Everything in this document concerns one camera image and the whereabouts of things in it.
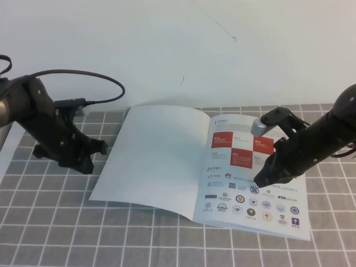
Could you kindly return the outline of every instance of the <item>checkered tablecloth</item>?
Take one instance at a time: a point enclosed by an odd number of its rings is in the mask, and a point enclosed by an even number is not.
[[[332,105],[286,107],[314,122]],[[260,116],[273,108],[202,110],[209,116]],[[75,123],[112,147],[125,114],[91,113]],[[96,154],[94,173],[81,175],[34,158],[34,143],[23,136],[0,183],[0,266],[356,266],[352,156],[327,159],[306,172],[312,228],[308,242],[197,224],[148,206],[89,201],[107,156]]]

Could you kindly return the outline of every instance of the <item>printed page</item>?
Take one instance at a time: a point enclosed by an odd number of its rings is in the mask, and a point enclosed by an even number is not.
[[[211,118],[194,221],[309,240],[305,176],[262,189],[253,182],[275,141],[275,128],[263,137],[250,131],[255,117]]]
[[[133,107],[90,200],[154,206],[192,220],[209,122],[193,108]]]

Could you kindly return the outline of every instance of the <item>logo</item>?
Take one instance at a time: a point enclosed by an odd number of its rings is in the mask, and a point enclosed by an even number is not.
[[[205,209],[203,209],[202,211],[203,212],[207,212],[207,211],[212,212],[211,203],[210,202],[206,203]]]
[[[239,180],[239,181],[244,181],[244,182],[250,182],[252,184],[254,184],[254,180],[251,179],[246,179],[246,178],[241,178],[241,177],[234,177],[234,180]]]
[[[249,203],[250,203],[252,206],[257,206],[258,200],[257,200],[257,199],[254,199],[253,197],[251,197],[251,198],[249,199]]]
[[[262,213],[262,218],[263,218],[265,221],[272,221],[272,219],[273,219],[272,214],[269,213],[269,212],[264,212],[264,213]]]
[[[236,196],[236,201],[238,203],[244,203],[245,202],[245,198],[243,196],[241,196],[241,195],[238,195],[238,196]]]
[[[208,178],[220,178],[221,174],[209,175]]]
[[[226,211],[227,209],[228,209],[228,207],[226,206],[225,203],[220,203],[217,206],[217,210],[219,210],[219,211]]]
[[[240,215],[241,213],[243,213],[243,208],[240,207],[239,205],[235,205],[232,208],[233,214],[237,214]]]
[[[277,204],[276,209],[277,209],[279,212],[285,212],[285,206],[282,205],[282,204]]]
[[[282,190],[287,190],[287,191],[290,191],[290,192],[298,192],[298,189],[294,189],[294,188],[290,188],[290,187],[286,187],[286,186],[282,186],[282,185],[271,185],[275,188],[279,188],[279,189],[282,189]]]
[[[269,210],[271,208],[271,203],[268,201],[262,201],[262,207]]]
[[[222,201],[230,201],[231,199],[228,199],[229,194],[228,193],[223,193],[223,197],[220,197],[219,199]]]
[[[266,190],[266,192],[262,193],[262,195],[267,196],[267,197],[274,197],[274,195],[271,195],[271,190]]]
[[[215,170],[219,170],[219,169],[221,169],[221,167],[208,167],[208,168],[207,168],[207,172],[209,172],[209,171],[215,171]]]
[[[291,219],[291,226],[295,228],[299,228],[299,219],[298,218],[293,218]]]
[[[252,194],[258,194],[258,192],[260,190],[258,189],[258,187],[251,185],[250,186],[250,191],[251,191]]]
[[[290,199],[289,197],[285,197],[285,196],[278,196],[279,199],[283,199],[283,200],[289,200],[289,201],[293,201],[296,202],[296,199]]]
[[[294,215],[299,214],[299,209],[297,207],[291,207],[290,212],[293,213]]]
[[[225,184],[223,182],[208,182],[207,185],[212,187],[223,187]]]
[[[247,215],[253,217],[256,215],[256,211],[254,209],[249,208],[247,209]]]
[[[280,225],[287,225],[287,222],[284,220],[285,216],[284,215],[279,215],[280,216],[280,219],[278,221],[278,223]]]

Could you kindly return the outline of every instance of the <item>white grid line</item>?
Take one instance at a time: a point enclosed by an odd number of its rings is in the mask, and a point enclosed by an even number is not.
[[[315,251],[317,251],[317,245],[315,244],[313,231],[310,231],[310,234],[311,234],[311,240],[313,241],[313,247],[314,247]],[[319,257],[318,251],[316,252],[316,255],[317,255],[319,267],[322,267],[322,262],[320,261],[320,257]]]
[[[81,128],[81,132],[83,131],[83,128],[84,128],[85,119],[86,119],[86,116],[85,116],[84,119],[83,119],[83,124],[82,124],[82,128]],[[91,175],[88,175],[88,177],[87,177],[87,185],[86,185],[86,187],[85,187],[86,190],[88,189],[88,185],[89,185],[89,181],[90,181],[90,176],[91,176]],[[70,247],[69,247],[69,251],[68,251],[68,255],[67,255],[67,259],[66,259],[65,266],[68,266],[68,261],[69,261],[70,255],[71,255],[71,251],[72,251],[73,242],[74,242],[74,238],[75,238],[76,231],[77,231],[77,227],[78,227],[78,222],[79,222],[80,214],[81,214],[81,212],[82,212],[82,207],[83,207],[83,204],[84,204],[85,194],[86,194],[86,191],[85,191],[84,194],[83,194],[82,204],[81,204],[81,206],[79,207],[79,212],[78,212],[78,215],[77,215],[76,224],[75,224],[75,226],[74,226],[74,231],[73,231],[73,236],[72,236],[72,240],[71,240],[71,245],[70,245]]]
[[[99,134],[99,138],[101,137],[101,134],[102,134],[102,129],[104,128],[104,122],[105,122],[105,116],[106,116],[106,112],[104,112],[104,117],[102,119],[102,124],[101,124],[101,129],[100,129],[100,134]],[[101,225],[100,225],[100,229],[99,229],[99,236],[98,236],[98,241],[97,241],[97,244],[96,244],[96,249],[95,249],[95,253],[94,253],[94,259],[93,259],[93,267],[95,266],[95,261],[96,261],[96,256],[97,256],[97,253],[98,253],[98,248],[99,248],[99,243],[100,243],[100,238],[101,238],[101,231],[102,231],[102,226],[103,226],[103,223],[104,223],[104,218],[105,218],[105,213],[106,213],[106,206],[107,206],[107,201],[105,201],[105,207],[104,207],[104,213],[102,215],[102,219],[101,219]]]
[[[205,224],[203,224],[203,237],[204,237],[204,267],[206,267],[206,238],[205,238]]]
[[[261,267],[264,267],[263,258],[262,258],[262,247],[261,247],[261,241],[260,241],[259,233],[257,233],[257,241],[258,241],[258,250],[260,251]]]
[[[176,267],[179,267],[179,228],[180,228],[180,215],[177,214],[178,216],[178,222],[177,222],[177,258],[176,258]]]
[[[284,239],[285,239],[285,245],[286,245],[286,248],[287,248],[287,253],[288,253],[288,258],[289,258],[289,264],[290,264],[290,267],[293,267],[293,263],[291,262],[291,257],[290,257],[290,251],[289,251],[288,240],[287,240],[287,238],[284,238]]]
[[[230,229],[230,240],[231,240],[231,253],[233,255],[233,267],[235,267],[234,241],[233,241],[233,230],[232,229]]]
[[[128,222],[130,220],[130,213],[131,213],[131,203],[130,203],[130,208],[128,209],[128,214],[127,214],[127,223],[126,223],[126,230],[125,230],[125,238],[123,240],[123,247],[122,247],[122,254],[121,254],[121,263],[120,267],[122,267],[123,264],[123,254],[125,253],[125,247],[126,246],[126,239],[127,239],[127,230],[128,230]]]
[[[4,224],[3,226],[25,226],[25,224]],[[73,228],[75,227],[75,225],[61,225],[61,224],[52,224],[52,225],[46,225],[46,224],[28,224],[28,226],[52,226],[52,227],[68,227],[68,228]],[[98,228],[100,227],[100,225],[77,225],[81,228]],[[126,226],[123,226],[123,225],[103,225],[103,227],[105,228],[126,228]],[[147,226],[147,225],[132,225],[132,226],[128,226],[129,228],[152,228],[152,226]],[[203,227],[195,227],[195,226],[154,226],[154,229],[155,228],[170,228],[170,229],[176,229],[176,228],[179,228],[179,229],[204,229]],[[231,228],[222,228],[222,227],[206,227],[205,229],[208,229],[208,230],[216,230],[216,229],[219,229],[219,230],[230,230]],[[356,228],[355,229],[336,229],[336,228],[333,228],[333,229],[310,229],[311,231],[313,232],[321,232],[321,231],[348,231],[348,232],[353,232],[353,231],[356,231]]]
[[[12,244],[12,243],[5,243],[2,245],[6,246],[17,246],[17,244]],[[37,246],[37,247],[43,247],[44,244],[22,244],[23,246]],[[46,247],[54,247],[54,248],[69,248],[69,245],[46,245]],[[72,245],[74,248],[96,248],[96,245]],[[103,245],[99,246],[100,248],[141,248],[141,249],[149,249],[150,246],[131,246],[131,245],[126,245],[126,246],[109,246],[109,245]],[[204,250],[204,247],[201,246],[152,246],[153,249],[201,249]],[[231,248],[208,248],[209,250],[226,250],[226,251],[231,251]],[[295,252],[307,252],[307,251],[320,251],[320,252],[343,252],[344,250],[342,249],[254,249],[254,248],[234,248],[234,251],[295,251]],[[345,249],[346,252],[356,252],[356,249]]]
[[[155,213],[156,213],[156,208],[154,208],[154,211],[153,211],[153,216],[152,216],[152,227],[151,227],[151,242],[150,242],[149,267],[151,267],[152,243],[153,243],[153,240],[154,240]]]

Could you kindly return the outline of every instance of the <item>black cable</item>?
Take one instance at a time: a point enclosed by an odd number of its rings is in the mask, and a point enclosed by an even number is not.
[[[8,61],[9,62],[9,66],[7,66],[7,68],[5,70],[3,70],[2,72],[0,72],[0,78],[1,78],[1,75],[8,72],[9,70],[11,70],[12,68],[12,62],[11,62],[11,58],[8,57],[8,56],[5,56],[5,55],[0,55],[0,60],[5,60],[5,61]]]
[[[8,56],[0,55],[0,60],[6,60],[6,61],[10,62],[10,65],[4,71],[0,72],[0,75],[1,75],[3,73],[8,72],[11,69],[12,64],[11,64],[11,59]],[[36,77],[39,77],[39,76],[48,75],[48,74],[54,74],[54,73],[79,74],[79,75],[97,77],[97,78],[101,78],[101,79],[113,82],[114,84],[118,85],[122,89],[121,94],[118,95],[117,97],[110,98],[110,99],[107,99],[107,100],[100,100],[100,101],[87,101],[86,102],[86,106],[94,105],[94,104],[109,103],[109,102],[112,102],[112,101],[116,101],[116,100],[120,99],[121,97],[123,97],[124,94],[125,94],[125,88],[120,82],[118,82],[118,81],[116,81],[113,78],[110,78],[108,76],[102,75],[102,74],[89,72],[89,71],[76,71],[76,70],[48,70],[48,71],[40,71],[40,72],[36,72],[34,74],[31,74],[31,75],[24,76],[22,79],[16,81],[14,84],[12,84],[9,87],[9,89],[4,93],[4,95],[1,97],[1,99],[3,99],[8,93],[11,92],[11,90],[13,90],[16,86],[18,86],[21,83],[24,83],[24,82],[26,82],[26,81],[28,81],[30,79],[33,79],[33,78],[36,78]]]
[[[340,158],[340,157],[346,157],[346,156],[351,155],[355,151],[356,151],[356,147],[354,147],[353,149],[350,149],[349,151],[342,153],[342,154],[333,154],[330,157],[333,157],[335,159]]]

